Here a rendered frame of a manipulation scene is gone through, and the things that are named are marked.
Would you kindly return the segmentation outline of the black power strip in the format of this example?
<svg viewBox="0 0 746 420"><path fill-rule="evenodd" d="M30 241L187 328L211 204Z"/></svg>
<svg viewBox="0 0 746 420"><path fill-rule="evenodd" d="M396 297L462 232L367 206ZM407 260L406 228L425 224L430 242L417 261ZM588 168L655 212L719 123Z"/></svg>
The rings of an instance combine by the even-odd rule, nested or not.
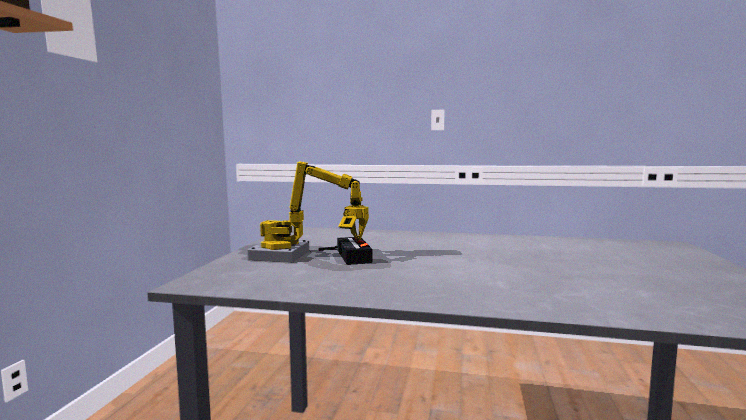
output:
<svg viewBox="0 0 746 420"><path fill-rule="evenodd" d="M336 249L347 265L372 263L372 248L361 238L343 237L337 238L337 246L323 247L318 250Z"/></svg>

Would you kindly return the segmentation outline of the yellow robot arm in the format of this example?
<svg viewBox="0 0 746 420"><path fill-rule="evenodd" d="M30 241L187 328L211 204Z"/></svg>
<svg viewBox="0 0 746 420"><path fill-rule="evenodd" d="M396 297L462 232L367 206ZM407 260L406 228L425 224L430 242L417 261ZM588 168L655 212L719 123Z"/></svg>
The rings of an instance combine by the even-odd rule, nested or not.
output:
<svg viewBox="0 0 746 420"><path fill-rule="evenodd" d="M301 163L305 163L306 165L301 164ZM315 170L315 168L319 170ZM321 170L325 172L321 172ZM350 187L351 188L350 204L361 206L361 201L363 200L362 200L361 191L360 191L360 181L353 179L352 176L349 176L347 174L343 174L342 176L340 176L340 175L331 173L329 171L326 171L324 169L308 165L308 163L306 162L297 162L291 202L290 202L291 212L289 213L289 220L284 220L282 222L269 220L267 222L262 223L262 234L264 234L264 241L261 242L261 248L267 248L270 250L290 249L291 245L299 244L298 239L300 239L303 235L304 211L301 210L301 202L302 202L306 174L316 177L318 179L336 184L339 187L347 189L347 190ZM303 178L303 175L304 175L304 178ZM301 195L300 201L299 201L299 195ZM291 235L292 226L290 225L294 226L294 235ZM288 241L288 242L280 242L280 241Z"/></svg>

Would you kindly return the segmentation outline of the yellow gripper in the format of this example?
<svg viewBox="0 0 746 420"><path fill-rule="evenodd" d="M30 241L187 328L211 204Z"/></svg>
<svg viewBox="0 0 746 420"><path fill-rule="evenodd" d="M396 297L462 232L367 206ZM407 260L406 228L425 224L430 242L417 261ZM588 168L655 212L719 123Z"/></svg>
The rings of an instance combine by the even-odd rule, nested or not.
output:
<svg viewBox="0 0 746 420"><path fill-rule="evenodd" d="M369 207L365 207L364 205L351 205L344 208L343 218L339 224L338 227L344 228L344 229L350 229L352 235L358 239L361 240L361 237L363 235L364 229L366 227L366 224L368 222L369 218ZM359 234L357 236L356 232L356 225L355 221L356 219L359 219Z"/></svg>

